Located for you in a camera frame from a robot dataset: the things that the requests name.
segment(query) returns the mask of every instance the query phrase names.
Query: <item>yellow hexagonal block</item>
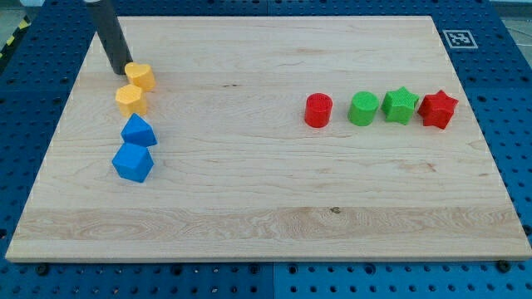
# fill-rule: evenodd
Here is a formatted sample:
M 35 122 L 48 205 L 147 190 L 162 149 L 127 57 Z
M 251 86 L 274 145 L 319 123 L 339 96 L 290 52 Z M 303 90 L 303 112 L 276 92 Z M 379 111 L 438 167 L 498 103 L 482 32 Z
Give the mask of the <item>yellow hexagonal block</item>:
M 145 115 L 148 112 L 144 91 L 139 86 L 128 84 L 117 89 L 115 99 L 120 113 L 125 117 L 130 117 L 133 113 Z
M 144 91 L 151 91 L 155 87 L 155 76 L 148 64 L 130 62 L 124 69 L 131 84 L 139 86 Z

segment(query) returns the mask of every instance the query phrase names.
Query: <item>green star block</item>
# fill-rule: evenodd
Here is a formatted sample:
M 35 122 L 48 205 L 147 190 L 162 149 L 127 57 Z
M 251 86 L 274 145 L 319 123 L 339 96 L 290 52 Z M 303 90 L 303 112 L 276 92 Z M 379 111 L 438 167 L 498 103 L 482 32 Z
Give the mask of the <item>green star block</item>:
M 408 91 L 405 86 L 396 91 L 388 91 L 381 107 L 386 115 L 386 121 L 408 125 L 418 100 L 419 96 Z

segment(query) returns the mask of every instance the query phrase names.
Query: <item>wooden board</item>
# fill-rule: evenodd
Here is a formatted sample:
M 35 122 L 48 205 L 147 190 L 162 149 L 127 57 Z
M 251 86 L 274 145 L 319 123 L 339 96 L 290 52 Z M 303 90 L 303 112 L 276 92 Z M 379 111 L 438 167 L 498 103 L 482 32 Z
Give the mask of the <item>wooden board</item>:
M 453 261 L 532 255 L 429 17 L 125 17 L 158 86 L 143 184 L 111 159 L 125 77 L 92 42 L 7 252 L 13 262 Z M 441 88 L 447 130 L 347 120 L 352 95 Z M 332 96 L 331 123 L 303 122 Z

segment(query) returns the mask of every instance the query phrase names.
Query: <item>blue pegboard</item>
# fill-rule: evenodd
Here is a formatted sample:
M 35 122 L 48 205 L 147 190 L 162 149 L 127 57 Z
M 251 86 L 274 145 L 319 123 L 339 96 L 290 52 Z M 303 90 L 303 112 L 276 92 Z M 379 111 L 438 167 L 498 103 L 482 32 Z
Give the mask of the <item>blue pegboard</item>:
M 532 70 L 486 0 L 115 0 L 115 5 L 120 15 L 129 16 L 432 16 L 520 219 L 530 230 Z M 469 30 L 478 49 L 451 49 L 444 30 Z M 81 0 L 47 0 L 0 76 L 2 256 L 94 31 Z M 495 262 L 43 267 L 0 260 L 0 298 L 390 296 L 528 298 L 532 262 L 511 262 L 510 268 Z

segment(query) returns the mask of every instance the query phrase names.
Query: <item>blue block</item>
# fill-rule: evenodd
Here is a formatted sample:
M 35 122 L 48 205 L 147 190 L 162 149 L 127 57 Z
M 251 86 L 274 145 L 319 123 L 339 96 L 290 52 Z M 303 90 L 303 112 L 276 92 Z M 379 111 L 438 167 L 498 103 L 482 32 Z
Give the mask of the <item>blue block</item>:
M 151 126 L 136 113 L 131 115 L 121 135 L 126 143 L 145 147 L 157 144 Z
M 124 143 L 112 160 L 118 175 L 139 183 L 144 182 L 153 166 L 146 147 Z

